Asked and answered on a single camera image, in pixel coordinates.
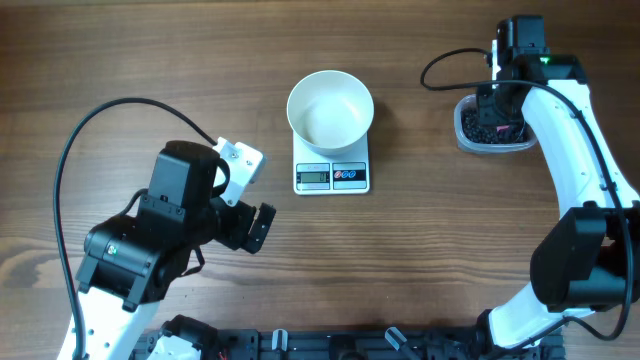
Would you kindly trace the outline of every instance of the dark granules in container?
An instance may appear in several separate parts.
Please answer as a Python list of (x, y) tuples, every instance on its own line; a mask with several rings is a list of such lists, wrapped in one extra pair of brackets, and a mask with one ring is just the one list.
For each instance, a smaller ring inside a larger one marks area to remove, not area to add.
[(477, 144), (517, 144), (529, 140), (527, 124), (504, 126), (478, 125), (478, 110), (462, 110), (462, 130), (464, 135)]

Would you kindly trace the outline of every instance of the wood grain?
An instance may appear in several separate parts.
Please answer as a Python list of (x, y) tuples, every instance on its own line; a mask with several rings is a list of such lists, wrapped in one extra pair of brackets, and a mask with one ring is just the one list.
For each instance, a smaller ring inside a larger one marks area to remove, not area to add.
[[(260, 330), (472, 323), (528, 281), (530, 255), (557, 221), (555, 190), (539, 148), (460, 152), (453, 108), (471, 91), (427, 93), (422, 67), (451, 49), (487, 48), (501, 19), (543, 14), (552, 51), (583, 62), (602, 131), (638, 186), (638, 10), (631, 1), (497, 0), (0, 9), (0, 358), (59, 350), (69, 306), (52, 226), (55, 165), (79, 119), (123, 96), (164, 101), (213, 137), (261, 149), (269, 164), (245, 200), (278, 209), (256, 256), (205, 246), (208, 265), (172, 285), (153, 327), (179, 313)], [(292, 191), (286, 99), (321, 69), (352, 73), (374, 96), (368, 195)], [(429, 80), (488, 76), (481, 58), (461, 55)], [(87, 231), (148, 184), (172, 139), (202, 142), (144, 106), (109, 110), (83, 130), (62, 186), (74, 269)], [(591, 322), (608, 330), (616, 316)], [(634, 359), (640, 311), (615, 343), (567, 334), (571, 359)]]

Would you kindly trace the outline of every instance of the clear container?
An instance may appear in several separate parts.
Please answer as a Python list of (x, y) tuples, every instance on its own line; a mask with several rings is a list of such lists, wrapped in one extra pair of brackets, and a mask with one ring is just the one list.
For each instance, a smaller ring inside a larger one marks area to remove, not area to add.
[(458, 147), (462, 151), (474, 154), (504, 154), (513, 151), (525, 150), (538, 142), (536, 134), (533, 133), (531, 127), (527, 127), (528, 141), (517, 144), (478, 144), (472, 142), (464, 134), (462, 130), (462, 111), (466, 109), (476, 108), (476, 95), (465, 96), (460, 100), (453, 113), (453, 126), (458, 138)]

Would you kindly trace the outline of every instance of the kitchen scale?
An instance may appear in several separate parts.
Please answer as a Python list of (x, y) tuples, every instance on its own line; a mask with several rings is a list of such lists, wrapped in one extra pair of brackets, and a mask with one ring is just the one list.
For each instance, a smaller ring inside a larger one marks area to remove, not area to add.
[(370, 188), (367, 135), (338, 155), (320, 155), (293, 134), (293, 191), (298, 195), (364, 194)]

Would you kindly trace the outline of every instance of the table surface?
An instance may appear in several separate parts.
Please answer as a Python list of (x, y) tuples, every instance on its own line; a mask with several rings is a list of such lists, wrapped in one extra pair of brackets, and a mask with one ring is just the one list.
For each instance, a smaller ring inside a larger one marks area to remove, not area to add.
[[(152, 327), (176, 314), (259, 330), (472, 324), (527, 283), (531, 253), (558, 219), (556, 195), (538, 146), (499, 156), (458, 150), (453, 108), (472, 90), (428, 93), (418, 84), (423, 66), (452, 49), (489, 48), (501, 19), (543, 14), (548, 46), (576, 54), (586, 68), (602, 132), (638, 186), (638, 4), (233, 1), (0, 9), (0, 358), (57, 354), (70, 311), (52, 225), (55, 166), (80, 118), (123, 96), (164, 101), (214, 138), (261, 149), (269, 163), (244, 200), (278, 209), (259, 254), (204, 246), (206, 267), (172, 284)], [(367, 195), (292, 191), (285, 104), (298, 80), (322, 69), (353, 74), (374, 97)], [(438, 65), (429, 80), (489, 76), (483, 59), (469, 54)], [(172, 139), (203, 142), (171, 115), (142, 105), (109, 110), (83, 130), (62, 184), (74, 270), (88, 230), (147, 186), (158, 151)], [(609, 331), (617, 316), (614, 310), (590, 321)], [(565, 333), (572, 359), (637, 358), (640, 308), (614, 343), (576, 326)]]

